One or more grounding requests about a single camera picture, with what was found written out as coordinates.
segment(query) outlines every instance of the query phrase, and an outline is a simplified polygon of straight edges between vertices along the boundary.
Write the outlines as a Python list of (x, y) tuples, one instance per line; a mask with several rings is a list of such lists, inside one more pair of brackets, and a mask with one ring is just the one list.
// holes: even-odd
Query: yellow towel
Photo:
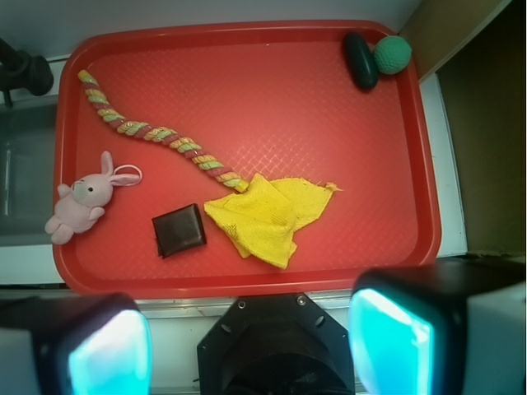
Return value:
[(285, 269), (296, 250), (295, 231), (316, 221), (333, 192), (304, 179), (253, 177), (244, 193), (205, 203), (205, 212), (227, 233), (240, 255), (254, 255)]

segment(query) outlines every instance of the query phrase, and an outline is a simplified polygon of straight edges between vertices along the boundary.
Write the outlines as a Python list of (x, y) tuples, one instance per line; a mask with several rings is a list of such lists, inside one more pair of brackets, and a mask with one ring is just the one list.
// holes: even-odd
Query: stuffed animal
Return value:
[[(75, 233), (89, 230), (105, 214), (103, 206), (112, 198), (114, 187), (128, 187), (142, 179), (141, 170), (133, 165), (122, 165), (114, 170), (112, 156), (108, 151), (100, 157), (102, 173), (90, 174), (75, 181), (72, 187), (60, 184), (57, 187), (60, 199), (55, 205), (54, 215), (45, 225), (54, 244), (66, 244)], [(116, 174), (123, 168), (133, 168), (138, 174)]]

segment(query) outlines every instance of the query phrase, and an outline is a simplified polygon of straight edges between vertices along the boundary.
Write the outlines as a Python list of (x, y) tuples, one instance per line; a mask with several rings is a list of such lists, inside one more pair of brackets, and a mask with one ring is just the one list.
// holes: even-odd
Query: braided rope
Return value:
[(175, 130), (165, 127), (153, 127), (146, 122), (131, 121), (118, 113), (106, 99), (97, 80), (86, 70), (78, 73), (88, 101), (97, 110), (97, 114), (118, 133), (152, 142), (160, 142), (190, 159), (199, 169), (226, 187), (243, 193), (249, 184), (230, 167), (225, 167), (215, 156), (202, 150), (199, 144), (190, 138), (180, 136)]

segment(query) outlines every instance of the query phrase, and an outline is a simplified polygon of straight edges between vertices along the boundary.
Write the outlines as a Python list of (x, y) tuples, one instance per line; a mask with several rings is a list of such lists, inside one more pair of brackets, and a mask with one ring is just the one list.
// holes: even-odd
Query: plastic tray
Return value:
[[(359, 91), (342, 53), (351, 30), (372, 45), (393, 34), (364, 21), (295, 21), (140, 30), (84, 43), (62, 75), (55, 186), (98, 172), (104, 150), (116, 165), (140, 167), (144, 179), (117, 188), (93, 229), (54, 246), (67, 284), (138, 299), (258, 295), (348, 289), (368, 267), (433, 261), (440, 221), (415, 67)], [(243, 259), (203, 213), (204, 202), (231, 191), (177, 152), (103, 123), (77, 79), (83, 68), (121, 114), (192, 137), (246, 179), (303, 177), (343, 192), (296, 233), (287, 270)], [(151, 218), (194, 202), (208, 244), (161, 259)]]

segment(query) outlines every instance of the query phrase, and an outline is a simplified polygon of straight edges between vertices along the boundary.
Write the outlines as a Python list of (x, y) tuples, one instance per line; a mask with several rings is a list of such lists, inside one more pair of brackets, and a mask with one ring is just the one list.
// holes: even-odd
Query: white wall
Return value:
[(93, 35), (239, 21), (362, 19), (400, 31), (421, 0), (0, 0), (0, 38), (53, 58)]

